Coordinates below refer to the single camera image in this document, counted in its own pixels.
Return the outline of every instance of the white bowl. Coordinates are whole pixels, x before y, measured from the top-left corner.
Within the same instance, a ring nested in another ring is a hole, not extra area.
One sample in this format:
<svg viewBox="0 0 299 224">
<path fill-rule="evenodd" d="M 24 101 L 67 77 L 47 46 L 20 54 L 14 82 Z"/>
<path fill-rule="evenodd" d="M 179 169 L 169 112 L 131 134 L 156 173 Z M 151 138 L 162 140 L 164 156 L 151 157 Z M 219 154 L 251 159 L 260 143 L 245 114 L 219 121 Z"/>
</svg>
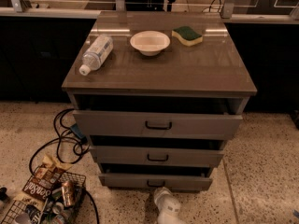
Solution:
<svg viewBox="0 0 299 224">
<path fill-rule="evenodd" d="M 170 39 L 167 35 L 156 31 L 145 31 L 132 36 L 130 43 L 146 56 L 155 56 L 167 48 Z"/>
</svg>

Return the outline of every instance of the plastic bottle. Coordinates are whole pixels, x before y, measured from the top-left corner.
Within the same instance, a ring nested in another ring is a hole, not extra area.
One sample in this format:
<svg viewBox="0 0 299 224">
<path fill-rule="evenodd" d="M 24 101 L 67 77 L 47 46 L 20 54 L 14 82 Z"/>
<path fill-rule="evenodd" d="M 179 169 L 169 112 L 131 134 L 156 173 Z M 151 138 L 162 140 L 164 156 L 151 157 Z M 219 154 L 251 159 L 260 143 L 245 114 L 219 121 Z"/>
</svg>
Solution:
<svg viewBox="0 0 299 224">
<path fill-rule="evenodd" d="M 87 76 L 91 71 L 99 69 L 112 50 L 112 37 L 106 34 L 99 35 L 83 54 L 83 65 L 79 72 Z"/>
</svg>

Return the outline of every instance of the bottle cap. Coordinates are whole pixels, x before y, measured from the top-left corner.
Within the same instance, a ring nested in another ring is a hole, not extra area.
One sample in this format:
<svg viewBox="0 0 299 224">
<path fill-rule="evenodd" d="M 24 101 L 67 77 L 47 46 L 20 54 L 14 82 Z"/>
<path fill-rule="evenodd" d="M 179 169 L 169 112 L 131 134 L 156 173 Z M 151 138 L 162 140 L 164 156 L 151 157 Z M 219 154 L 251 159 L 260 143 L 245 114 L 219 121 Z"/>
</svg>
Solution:
<svg viewBox="0 0 299 224">
<path fill-rule="evenodd" d="M 89 66 L 87 66 L 86 64 L 83 64 L 80 68 L 79 68 L 79 72 L 83 75 L 83 76 L 87 76 L 90 72 L 91 72 L 91 68 Z"/>
</svg>

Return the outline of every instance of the yellow sponge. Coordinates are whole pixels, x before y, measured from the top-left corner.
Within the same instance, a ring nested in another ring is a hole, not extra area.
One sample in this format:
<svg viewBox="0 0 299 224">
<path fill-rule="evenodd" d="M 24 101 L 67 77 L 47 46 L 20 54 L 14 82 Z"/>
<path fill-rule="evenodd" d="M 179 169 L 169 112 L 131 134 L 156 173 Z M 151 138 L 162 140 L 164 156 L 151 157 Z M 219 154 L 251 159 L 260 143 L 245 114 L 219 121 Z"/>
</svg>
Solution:
<svg viewBox="0 0 299 224">
<path fill-rule="evenodd" d="M 189 26 L 181 26 L 172 30 L 172 36 L 176 37 L 183 45 L 190 47 L 203 41 L 202 35 L 196 33 Z"/>
</svg>

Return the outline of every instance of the power cord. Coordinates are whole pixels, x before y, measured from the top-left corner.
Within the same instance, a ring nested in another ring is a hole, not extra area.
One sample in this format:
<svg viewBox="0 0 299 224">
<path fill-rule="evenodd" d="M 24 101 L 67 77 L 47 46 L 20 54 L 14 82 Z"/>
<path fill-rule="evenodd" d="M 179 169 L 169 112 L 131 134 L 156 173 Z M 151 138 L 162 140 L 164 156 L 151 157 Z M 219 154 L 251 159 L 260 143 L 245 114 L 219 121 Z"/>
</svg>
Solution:
<svg viewBox="0 0 299 224">
<path fill-rule="evenodd" d="M 213 5 L 216 1 L 219 1 L 218 8 L 214 8 Z M 213 0 L 209 7 L 205 8 L 202 12 L 221 12 L 222 1 L 221 0 Z"/>
<path fill-rule="evenodd" d="M 60 155 L 59 155 L 59 149 L 62 145 L 63 142 L 68 142 L 68 143 L 73 143 L 73 152 L 75 153 L 76 156 L 78 156 L 78 158 L 74 161 L 71 161 L 69 163 L 77 163 L 79 162 L 83 156 L 89 151 L 89 146 L 90 145 L 87 145 L 87 147 L 83 147 L 83 145 L 85 145 L 86 142 L 84 142 L 85 140 L 82 140 L 82 139 L 78 139 L 76 137 L 71 137 L 71 136 L 68 136 L 70 134 L 73 133 L 73 131 L 71 130 L 71 127 L 69 126 L 66 126 L 63 124 L 63 119 L 64 119 L 64 116 L 66 114 L 68 114 L 69 112 L 73 111 L 74 109 L 73 108 L 69 108 L 69 109 L 65 109 L 61 112 L 59 112 L 54 120 L 53 120 L 53 126 L 54 126 L 54 130 L 56 132 L 56 134 L 58 135 L 57 138 L 54 138 L 52 140 L 50 140 L 49 142 L 47 142 L 46 144 L 44 144 L 42 147 L 40 147 L 35 153 L 34 155 L 31 157 L 31 159 L 29 160 L 29 170 L 30 170 L 30 173 L 33 175 L 34 174 L 34 170 L 32 168 L 32 163 L 33 163 L 33 160 L 34 158 L 36 157 L 36 155 L 42 150 L 44 149 L 45 147 L 47 146 L 50 146 L 52 144 L 55 144 L 57 143 L 57 148 L 56 148 L 56 156 L 57 156 L 57 159 L 60 161 L 60 162 L 65 162 L 61 159 Z M 59 133 L 59 130 L 58 130 L 58 127 L 57 127 L 57 122 L 59 121 L 59 124 L 62 128 L 64 128 L 64 130 Z M 98 211 L 97 211 L 97 207 L 96 207 L 96 204 L 95 204 L 95 201 L 91 195 L 91 193 L 89 193 L 87 190 L 86 191 L 86 194 L 89 196 L 92 204 L 93 204 L 93 208 L 94 208 L 94 212 L 95 212 L 95 216 L 96 216 L 96 223 L 99 224 L 100 223 L 100 220 L 99 220 L 99 216 L 98 216 Z"/>
</svg>

